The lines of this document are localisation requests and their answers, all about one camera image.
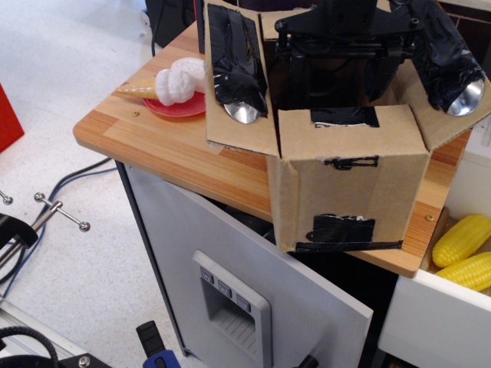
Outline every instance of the waffle cone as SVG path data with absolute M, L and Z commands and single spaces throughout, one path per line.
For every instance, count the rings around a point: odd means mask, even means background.
M 148 98 L 151 100 L 159 99 L 155 88 L 155 77 L 125 84 L 118 87 L 116 92 L 119 92 L 120 94 L 127 94 L 128 96 Z

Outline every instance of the red plate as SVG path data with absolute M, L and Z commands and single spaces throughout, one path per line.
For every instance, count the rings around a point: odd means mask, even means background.
M 154 113 L 164 117 L 191 117 L 206 110 L 205 95 L 195 92 L 194 96 L 185 103 L 175 103 L 171 106 L 164 106 L 158 100 L 143 99 L 143 103 Z

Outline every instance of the wooden tabletop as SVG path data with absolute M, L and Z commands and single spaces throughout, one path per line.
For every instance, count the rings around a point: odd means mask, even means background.
M 196 24 L 165 47 L 128 81 L 152 77 L 198 52 Z M 265 157 L 210 147 L 204 113 L 171 120 L 140 98 L 112 93 L 74 128 L 79 144 L 115 160 L 272 221 Z M 420 267 L 469 134 L 435 151 L 423 180 L 402 249 L 350 252 L 392 272 L 413 277 Z

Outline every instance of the metal spoon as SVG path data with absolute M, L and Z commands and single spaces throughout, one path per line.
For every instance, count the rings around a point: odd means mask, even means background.
M 455 117 L 464 117 L 472 113 L 481 103 L 484 95 L 484 80 L 472 82 L 450 105 L 447 113 Z
M 254 123 L 261 116 L 257 109 L 244 102 L 228 103 L 223 106 L 234 120 L 242 124 Z

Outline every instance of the red object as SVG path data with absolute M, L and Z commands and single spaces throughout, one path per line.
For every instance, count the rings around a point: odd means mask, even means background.
M 23 135 L 24 130 L 0 84 L 0 152 L 5 151 Z
M 191 117 L 206 110 L 205 95 L 200 92 L 195 92 L 191 100 L 185 103 L 175 103 L 171 106 L 164 106 L 158 100 L 143 99 L 143 103 L 154 113 L 158 113 L 163 117 Z

